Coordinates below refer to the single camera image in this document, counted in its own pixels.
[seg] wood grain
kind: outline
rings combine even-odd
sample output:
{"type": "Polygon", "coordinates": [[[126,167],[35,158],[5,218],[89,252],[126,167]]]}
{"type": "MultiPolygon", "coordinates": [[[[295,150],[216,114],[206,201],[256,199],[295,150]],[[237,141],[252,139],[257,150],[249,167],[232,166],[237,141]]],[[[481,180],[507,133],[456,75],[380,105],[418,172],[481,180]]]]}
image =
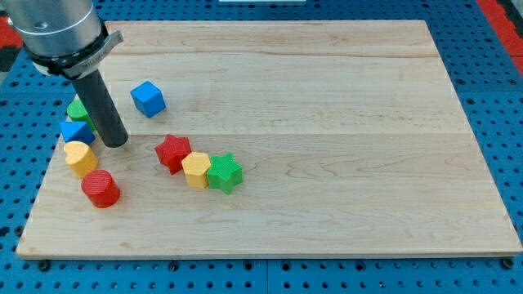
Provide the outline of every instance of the wood grain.
{"type": "Polygon", "coordinates": [[[521,243],[422,21],[114,22],[102,70],[130,134],[92,148],[122,190],[94,208],[60,139],[27,259],[513,256],[521,243]],[[150,79],[168,111],[129,90],[150,79]],[[233,152],[231,195],[170,176],[165,133],[233,152]]]}

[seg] block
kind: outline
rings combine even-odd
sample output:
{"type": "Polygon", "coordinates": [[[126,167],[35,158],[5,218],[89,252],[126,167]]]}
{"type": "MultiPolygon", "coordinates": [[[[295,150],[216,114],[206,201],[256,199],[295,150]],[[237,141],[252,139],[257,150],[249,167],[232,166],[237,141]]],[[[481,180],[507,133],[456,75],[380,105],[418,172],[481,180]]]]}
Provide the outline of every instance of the block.
{"type": "Polygon", "coordinates": [[[95,140],[86,122],[60,122],[60,129],[65,143],[76,140],[89,145],[95,140]]]}
{"type": "Polygon", "coordinates": [[[71,167],[79,179],[94,171],[98,165],[98,158],[92,152],[91,147],[83,142],[71,141],[65,144],[64,151],[65,163],[71,167]]]}
{"type": "Polygon", "coordinates": [[[152,82],[144,82],[131,91],[134,105],[147,118],[152,118],[165,109],[162,92],[152,82]]]}
{"type": "Polygon", "coordinates": [[[221,189],[225,194],[230,194],[237,184],[244,181],[242,167],[235,161],[232,153],[211,156],[207,178],[209,188],[221,189]]]}
{"type": "Polygon", "coordinates": [[[98,208],[107,208],[120,199],[120,188],[108,171],[95,170],[82,180],[82,191],[98,208]]]}
{"type": "Polygon", "coordinates": [[[187,184],[194,188],[207,188],[207,171],[211,167],[209,156],[205,153],[191,152],[181,161],[187,184]]]}
{"type": "Polygon", "coordinates": [[[71,118],[73,122],[86,122],[91,131],[95,131],[95,125],[92,123],[87,110],[83,106],[82,101],[73,100],[69,106],[67,106],[67,115],[71,118]]]}
{"type": "Polygon", "coordinates": [[[182,169],[181,160],[190,154],[190,143],[187,137],[175,137],[167,134],[162,144],[154,147],[160,163],[169,168],[171,175],[182,169]]]}

